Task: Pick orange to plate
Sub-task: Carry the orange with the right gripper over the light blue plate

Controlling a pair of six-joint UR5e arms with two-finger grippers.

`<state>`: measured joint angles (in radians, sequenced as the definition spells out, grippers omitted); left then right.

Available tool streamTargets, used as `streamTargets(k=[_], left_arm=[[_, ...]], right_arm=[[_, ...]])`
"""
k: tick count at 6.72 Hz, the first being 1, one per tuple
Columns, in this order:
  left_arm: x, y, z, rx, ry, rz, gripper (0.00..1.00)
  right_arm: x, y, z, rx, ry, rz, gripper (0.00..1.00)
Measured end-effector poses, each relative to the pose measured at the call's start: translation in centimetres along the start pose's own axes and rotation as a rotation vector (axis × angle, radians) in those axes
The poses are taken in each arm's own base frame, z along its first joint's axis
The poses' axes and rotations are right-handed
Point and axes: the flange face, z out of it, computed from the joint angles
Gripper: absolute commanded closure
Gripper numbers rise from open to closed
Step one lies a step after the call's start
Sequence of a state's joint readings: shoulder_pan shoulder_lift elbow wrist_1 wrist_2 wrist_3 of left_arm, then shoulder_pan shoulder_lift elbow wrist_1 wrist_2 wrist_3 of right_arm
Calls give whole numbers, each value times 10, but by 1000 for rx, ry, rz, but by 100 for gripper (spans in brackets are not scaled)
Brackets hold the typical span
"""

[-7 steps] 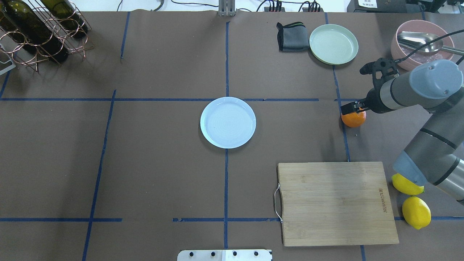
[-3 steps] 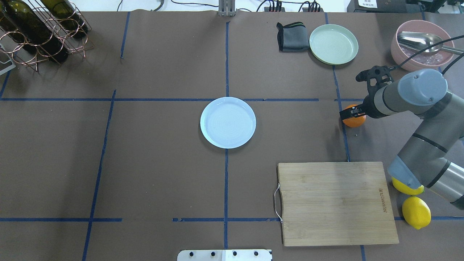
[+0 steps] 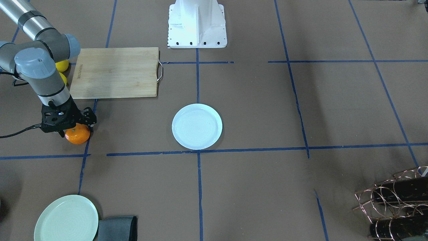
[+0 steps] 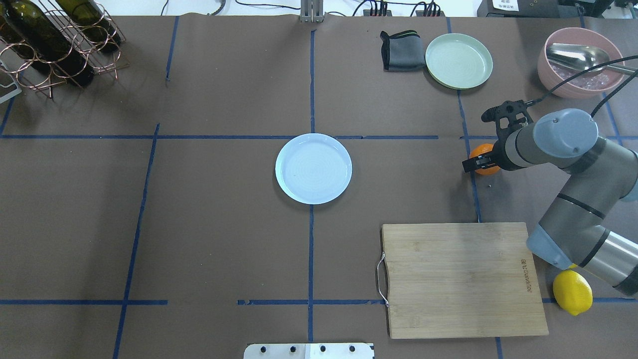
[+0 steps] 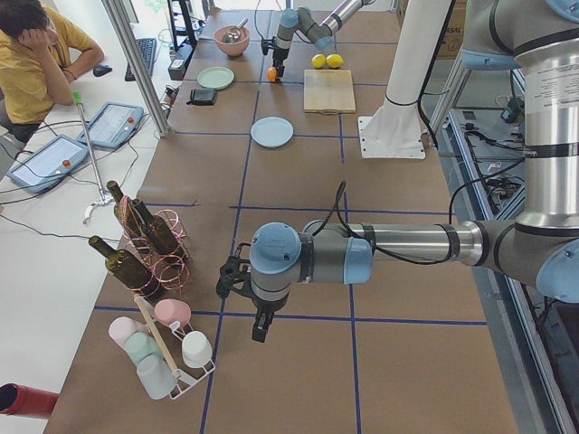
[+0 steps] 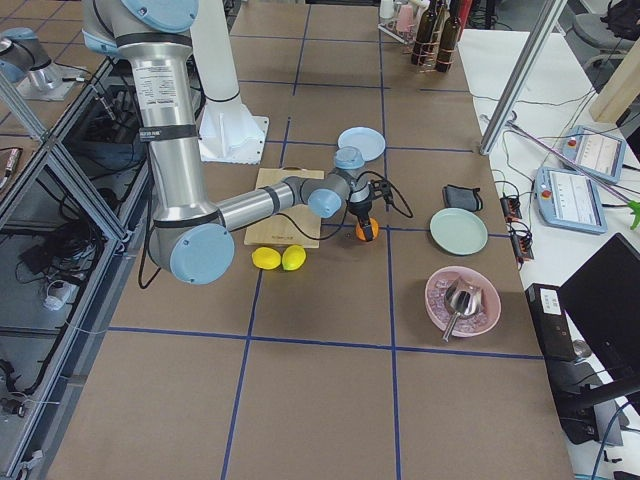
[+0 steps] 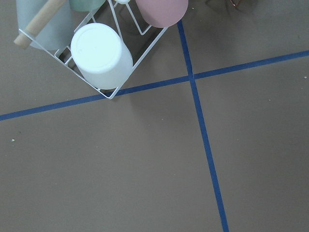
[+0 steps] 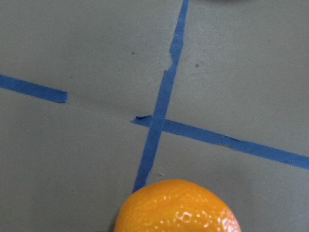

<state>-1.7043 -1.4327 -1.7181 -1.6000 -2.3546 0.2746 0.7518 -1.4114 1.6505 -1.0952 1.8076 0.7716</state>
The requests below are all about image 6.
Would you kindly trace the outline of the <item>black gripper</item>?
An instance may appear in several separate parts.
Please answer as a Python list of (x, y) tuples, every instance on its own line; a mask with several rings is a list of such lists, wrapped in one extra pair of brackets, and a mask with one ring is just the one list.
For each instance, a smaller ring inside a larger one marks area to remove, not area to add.
[(375, 220), (369, 216), (372, 203), (373, 196), (371, 193), (356, 200), (351, 197), (348, 201), (348, 211), (357, 218), (355, 231), (363, 231), (365, 241), (373, 241), (375, 239)]

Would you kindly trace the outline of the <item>second robot base floor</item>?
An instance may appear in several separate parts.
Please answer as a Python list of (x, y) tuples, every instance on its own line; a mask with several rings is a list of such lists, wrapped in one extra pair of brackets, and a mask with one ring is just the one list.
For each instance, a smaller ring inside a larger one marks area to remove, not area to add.
[(68, 69), (51, 59), (27, 27), (1, 32), (1, 72), (27, 100), (63, 101), (75, 83), (74, 75), (65, 81)]

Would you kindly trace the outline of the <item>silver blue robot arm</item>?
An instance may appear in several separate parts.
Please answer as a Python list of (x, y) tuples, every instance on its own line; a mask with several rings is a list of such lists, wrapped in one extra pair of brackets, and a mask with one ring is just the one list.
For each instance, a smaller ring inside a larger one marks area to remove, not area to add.
[(373, 188), (354, 147), (337, 151), (324, 178), (289, 176), (209, 199), (203, 160), (234, 158), (265, 137), (262, 119), (241, 100), (220, 2), (87, 1), (83, 14), (86, 45), (131, 66), (158, 201), (146, 250), (158, 267), (210, 283), (232, 263), (235, 230), (299, 204), (321, 218), (346, 209), (369, 228)]

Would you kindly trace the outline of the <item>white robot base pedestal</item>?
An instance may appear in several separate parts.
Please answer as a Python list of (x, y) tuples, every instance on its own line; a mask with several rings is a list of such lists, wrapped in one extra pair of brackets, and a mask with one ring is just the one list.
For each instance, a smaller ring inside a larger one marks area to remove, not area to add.
[(202, 160), (258, 164), (269, 119), (252, 115), (242, 101), (223, 3), (200, 1), (190, 32), (205, 95), (199, 128)]

